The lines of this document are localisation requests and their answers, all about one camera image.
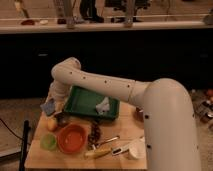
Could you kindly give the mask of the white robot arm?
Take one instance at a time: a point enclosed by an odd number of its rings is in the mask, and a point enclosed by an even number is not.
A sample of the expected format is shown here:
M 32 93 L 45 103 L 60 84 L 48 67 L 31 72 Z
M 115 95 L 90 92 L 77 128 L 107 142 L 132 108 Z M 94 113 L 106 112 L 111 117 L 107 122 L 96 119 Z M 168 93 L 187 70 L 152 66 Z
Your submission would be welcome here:
M 148 171 L 202 171 L 192 100 L 178 81 L 89 73 L 74 57 L 56 64 L 51 75 L 50 94 L 56 101 L 75 85 L 142 109 Z

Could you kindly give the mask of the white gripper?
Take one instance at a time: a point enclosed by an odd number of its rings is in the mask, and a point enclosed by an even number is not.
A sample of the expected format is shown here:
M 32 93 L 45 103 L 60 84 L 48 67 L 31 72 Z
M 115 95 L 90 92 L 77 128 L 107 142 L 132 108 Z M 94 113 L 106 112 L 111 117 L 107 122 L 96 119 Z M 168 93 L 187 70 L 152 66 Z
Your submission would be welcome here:
M 49 97 L 54 99 L 55 111 L 60 112 L 63 110 L 65 102 L 71 91 L 71 86 L 60 83 L 54 80 L 49 87 Z

